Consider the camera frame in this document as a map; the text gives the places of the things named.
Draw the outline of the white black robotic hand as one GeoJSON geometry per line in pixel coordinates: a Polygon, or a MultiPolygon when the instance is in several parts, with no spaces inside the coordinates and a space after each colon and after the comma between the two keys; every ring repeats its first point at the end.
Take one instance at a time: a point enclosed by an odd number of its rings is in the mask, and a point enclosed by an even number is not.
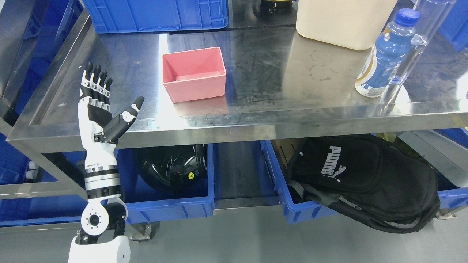
{"type": "Polygon", "coordinates": [[[137,97],[122,113],[110,112],[112,78],[100,65],[89,62],[80,81],[77,104],[81,143],[86,150],[86,172],[114,169],[117,166],[115,149],[118,139],[133,125],[145,98],[137,97]]]}

